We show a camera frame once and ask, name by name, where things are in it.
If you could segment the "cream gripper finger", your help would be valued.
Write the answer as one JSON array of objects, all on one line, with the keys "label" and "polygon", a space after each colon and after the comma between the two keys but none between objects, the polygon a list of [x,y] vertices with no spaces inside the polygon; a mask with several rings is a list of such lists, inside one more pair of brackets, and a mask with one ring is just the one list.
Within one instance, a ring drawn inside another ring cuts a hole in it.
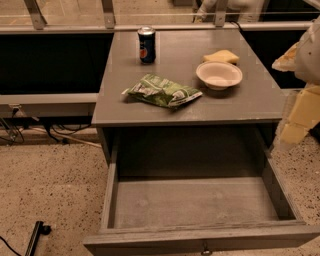
[{"label": "cream gripper finger", "polygon": [[289,121],[307,129],[320,122],[320,87],[311,86],[300,91],[289,115]]},{"label": "cream gripper finger", "polygon": [[280,134],[280,140],[288,144],[298,144],[308,134],[308,130],[299,125],[286,123]]}]

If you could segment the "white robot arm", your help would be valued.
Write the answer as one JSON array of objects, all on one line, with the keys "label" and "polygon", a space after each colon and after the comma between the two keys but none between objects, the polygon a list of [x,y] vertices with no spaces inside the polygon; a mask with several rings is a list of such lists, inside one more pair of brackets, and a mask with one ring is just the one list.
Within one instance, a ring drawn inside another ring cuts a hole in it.
[{"label": "white robot arm", "polygon": [[292,71],[296,78],[306,83],[297,94],[280,133],[281,142],[298,144],[320,122],[320,17],[297,43],[274,61],[272,68]]}]

